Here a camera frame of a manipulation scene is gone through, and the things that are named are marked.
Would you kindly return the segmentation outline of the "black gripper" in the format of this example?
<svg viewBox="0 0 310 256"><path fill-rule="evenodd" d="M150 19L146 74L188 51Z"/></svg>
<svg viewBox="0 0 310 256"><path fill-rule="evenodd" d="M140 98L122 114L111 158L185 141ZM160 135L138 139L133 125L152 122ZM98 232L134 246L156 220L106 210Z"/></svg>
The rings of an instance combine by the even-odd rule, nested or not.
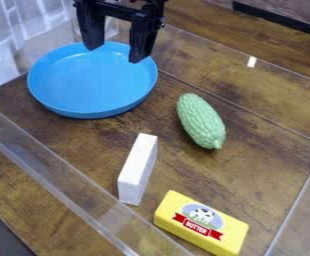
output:
<svg viewBox="0 0 310 256"><path fill-rule="evenodd" d="M125 6L121 1L74 0L82 40L86 48L95 50L105 44L105 16L132 19L129 60L132 63L140 63L153 53L169 0L129 0L133 4L142 1L141 8Z"/></svg>

